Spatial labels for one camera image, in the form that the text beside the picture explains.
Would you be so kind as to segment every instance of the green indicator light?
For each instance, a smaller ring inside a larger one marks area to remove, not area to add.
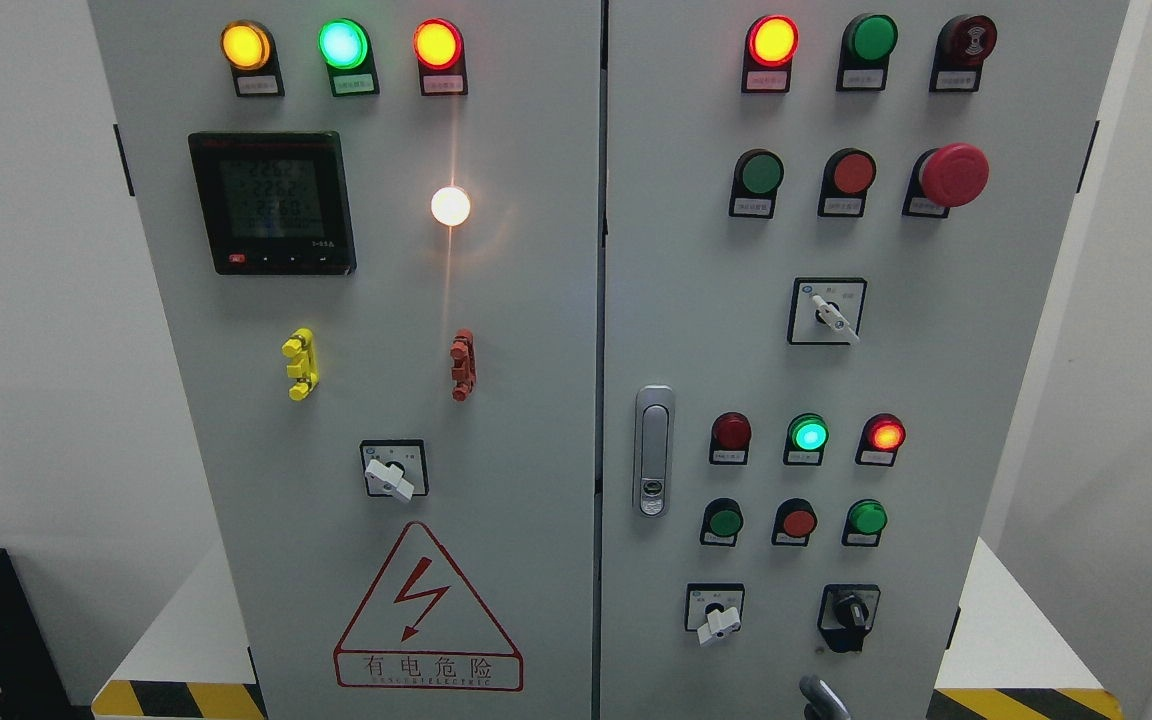
[[[740,532],[745,521],[741,518],[740,511],[719,510],[708,518],[708,531],[721,538],[730,538]]]
[[[829,429],[819,415],[803,415],[794,422],[794,445],[799,450],[820,450],[829,439]]]
[[[320,29],[319,51],[333,68],[351,70],[367,59],[367,36],[353,20],[335,18]]]
[[[887,15],[870,15],[852,29],[849,45],[861,60],[882,60],[896,48],[896,23]]]
[[[887,511],[882,509],[882,502],[877,500],[863,500],[852,505],[847,520],[863,536],[877,536],[887,528]]]
[[[753,156],[745,167],[741,168],[740,182],[749,188],[750,192],[765,195],[776,190],[785,179],[785,168],[775,156]]]

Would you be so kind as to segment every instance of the white switch handle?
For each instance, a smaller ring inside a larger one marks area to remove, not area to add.
[[[817,306],[817,318],[820,318],[820,323],[829,325],[831,331],[847,338],[847,342],[849,343],[854,344],[861,341],[861,336],[858,336],[856,331],[851,328],[851,320],[840,313],[836,306],[829,305],[828,302],[819,295],[813,295],[812,302],[814,302],[814,305]]]
[[[710,611],[705,614],[705,624],[696,628],[696,639],[700,643],[700,647],[705,647],[738,629],[740,609],[737,607],[728,607],[727,611]]]
[[[385,495],[393,497],[394,500],[403,503],[412,501],[416,486],[411,484],[411,480],[403,478],[402,468],[385,465],[384,462],[372,458],[367,462],[364,475],[367,479],[380,483],[380,490]]]

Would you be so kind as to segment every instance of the red indicator light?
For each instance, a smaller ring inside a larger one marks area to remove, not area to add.
[[[753,437],[753,433],[749,418],[741,414],[723,414],[714,420],[714,441],[723,450],[744,450],[749,447],[749,438]]]
[[[873,158],[864,152],[852,152],[838,160],[838,167],[833,169],[833,184],[847,195],[858,195],[874,183],[874,174],[877,168]]]
[[[799,26],[785,15],[765,15],[749,28],[749,54],[765,68],[780,68],[799,50]]]
[[[893,452],[905,441],[905,425],[892,416],[872,420],[872,424],[869,425],[867,438],[869,445],[874,450]]]
[[[416,26],[412,35],[416,59],[431,70],[452,68],[465,51],[465,38],[460,29],[444,18],[429,18]]]

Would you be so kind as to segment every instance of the yellow black hazard tape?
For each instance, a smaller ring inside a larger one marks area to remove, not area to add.
[[[99,717],[265,720],[256,684],[157,683],[111,680],[92,703]],[[1106,691],[1049,689],[942,689],[932,694],[927,720],[1124,720]]]
[[[1123,720],[1123,710],[1106,691],[970,689],[933,692],[927,720]]]
[[[92,714],[265,720],[265,698],[256,684],[111,680],[92,702]]]

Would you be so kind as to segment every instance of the green push button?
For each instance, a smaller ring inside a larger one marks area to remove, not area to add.
[[[873,63],[896,48],[896,23],[887,15],[869,15],[851,29],[847,47],[861,60]]]
[[[745,189],[755,195],[767,195],[776,190],[785,179],[785,167],[776,156],[764,154],[753,156],[745,160],[745,167],[741,168],[740,182]]]
[[[856,532],[863,536],[877,536],[887,528],[887,511],[882,509],[882,502],[861,500],[851,506],[851,510],[847,513],[847,521]]]
[[[714,511],[708,518],[708,531],[721,538],[730,538],[735,533],[740,532],[740,529],[745,525],[745,521],[741,518],[740,511],[735,510],[719,510]]]

